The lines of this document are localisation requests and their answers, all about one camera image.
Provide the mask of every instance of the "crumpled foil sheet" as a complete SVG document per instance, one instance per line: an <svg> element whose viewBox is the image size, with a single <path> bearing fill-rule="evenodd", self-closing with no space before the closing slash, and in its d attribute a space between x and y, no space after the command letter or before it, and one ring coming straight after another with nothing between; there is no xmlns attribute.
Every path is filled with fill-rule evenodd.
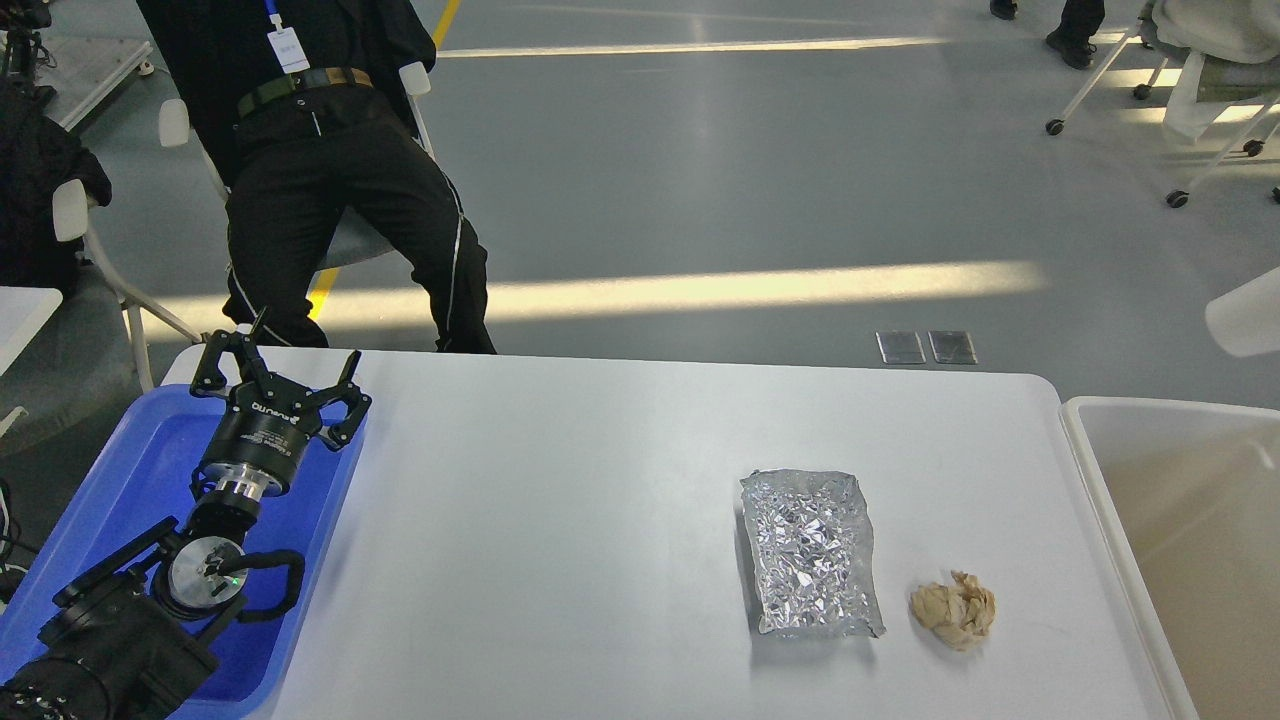
<svg viewBox="0 0 1280 720"><path fill-rule="evenodd" d="M742 480L760 633L884 634L872 584L872 523L846 473L769 470Z"/></svg>

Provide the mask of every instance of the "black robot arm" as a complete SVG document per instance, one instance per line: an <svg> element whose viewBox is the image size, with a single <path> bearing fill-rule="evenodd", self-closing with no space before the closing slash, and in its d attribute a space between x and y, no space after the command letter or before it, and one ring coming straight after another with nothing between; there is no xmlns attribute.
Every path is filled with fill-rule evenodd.
<svg viewBox="0 0 1280 720"><path fill-rule="evenodd" d="M209 644L224 629L275 620L298 602L302 555L247 553L244 537L262 497L288 492L311 438L346 446L371 401L353 383L358 352L337 384L312 391L266 368L256 331L215 333L192 380L192 395L224 397L227 411L193 473L186 525L165 518L54 597L59 611L37 635L47 651L0 687L0 720L161 720L218 669ZM239 363L232 388L218 369L223 352ZM320 410L335 402L347 415L324 425ZM246 610L250 573L276 566L288 568L284 596ZM193 633L183 626L201 620Z"/></svg>

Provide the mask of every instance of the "belt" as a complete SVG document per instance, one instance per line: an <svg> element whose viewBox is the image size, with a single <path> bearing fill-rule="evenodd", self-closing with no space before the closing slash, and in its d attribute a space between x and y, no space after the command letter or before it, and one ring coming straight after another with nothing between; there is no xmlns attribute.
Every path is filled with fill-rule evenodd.
<svg viewBox="0 0 1280 720"><path fill-rule="evenodd" d="M301 90L329 87L330 85L364 85L372 87L374 81L369 79L369 73L355 68L311 68L264 82L255 87L252 92L241 97L239 102L236 104L236 110L239 113L241 119L244 119L268 102L287 97Z"/></svg>

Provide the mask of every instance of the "blue lanyard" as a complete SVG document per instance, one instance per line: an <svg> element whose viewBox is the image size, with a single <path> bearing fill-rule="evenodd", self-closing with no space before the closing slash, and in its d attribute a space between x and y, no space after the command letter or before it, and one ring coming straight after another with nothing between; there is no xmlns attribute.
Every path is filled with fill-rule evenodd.
<svg viewBox="0 0 1280 720"><path fill-rule="evenodd" d="M280 19L280 10L275 6L275 0L262 0L266 3L266 17L275 26L276 31L284 29L284 22Z"/></svg>

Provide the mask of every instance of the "black shoe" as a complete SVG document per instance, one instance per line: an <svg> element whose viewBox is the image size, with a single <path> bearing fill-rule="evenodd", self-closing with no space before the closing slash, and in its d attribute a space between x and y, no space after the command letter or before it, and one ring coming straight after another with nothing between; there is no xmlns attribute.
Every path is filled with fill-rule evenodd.
<svg viewBox="0 0 1280 720"><path fill-rule="evenodd" d="M1014 3L1014 0L991 0L991 14L1002 20L1011 20L1018 14L1018 3Z"/></svg>
<svg viewBox="0 0 1280 720"><path fill-rule="evenodd" d="M1048 33L1044 38L1044 45L1048 45L1057 54L1062 56L1062 61L1078 70L1087 70L1089 65L1093 64L1093 54L1098 51L1098 47L1092 42L1070 41L1055 29Z"/></svg>

